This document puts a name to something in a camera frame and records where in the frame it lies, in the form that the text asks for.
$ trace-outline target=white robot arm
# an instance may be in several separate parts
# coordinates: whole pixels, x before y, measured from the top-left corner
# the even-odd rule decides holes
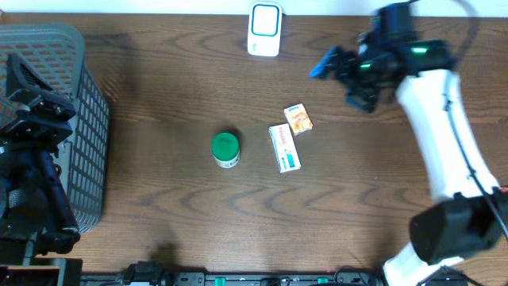
[[[413,126],[435,205],[411,219],[412,242],[383,266],[390,286],[419,284],[441,266],[494,247],[502,232],[508,237],[508,197],[478,150],[452,71],[464,53],[452,57],[444,41],[420,40],[412,2],[378,10],[358,54],[332,48],[310,73],[319,79],[333,73],[347,87],[347,101],[369,113],[381,89],[396,87]]]
[[[450,80],[449,96],[443,95],[446,80]],[[471,132],[460,99],[460,79],[457,74],[440,69],[421,72],[419,77],[407,76],[398,87],[397,100],[413,126],[435,203],[453,199],[456,193],[467,198],[483,195],[471,177],[464,155],[476,170],[476,177],[486,192],[492,193],[493,187],[498,187],[498,181],[485,165]],[[454,122],[449,121],[445,109],[447,104],[449,112],[455,118]],[[452,124],[456,125],[464,155]],[[461,257],[452,257],[428,265],[418,257],[409,243],[383,268],[390,286],[416,285],[442,265],[451,266],[462,260]]]

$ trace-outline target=small container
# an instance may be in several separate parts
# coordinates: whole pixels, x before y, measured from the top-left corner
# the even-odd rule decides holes
[[[223,168],[232,168],[240,160],[240,144],[231,133],[220,133],[212,141],[212,154],[217,164]]]

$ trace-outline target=wood grain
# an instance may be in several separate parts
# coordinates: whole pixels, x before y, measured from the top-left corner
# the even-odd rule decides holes
[[[211,272],[333,271],[379,266],[431,206],[425,167],[399,106],[364,114],[338,83],[308,78],[331,46],[355,48],[366,17],[285,17],[281,53],[246,52],[243,16],[7,14],[3,24],[66,22],[112,110],[106,209],[71,257],[86,271],[153,259]],[[507,21],[483,19],[460,66],[483,156],[508,183]],[[418,19],[457,46],[467,21]],[[278,174],[267,128],[303,102],[314,129],[295,138],[302,170]],[[241,162],[220,169],[214,134],[241,134]],[[506,242],[460,266],[506,283]]]

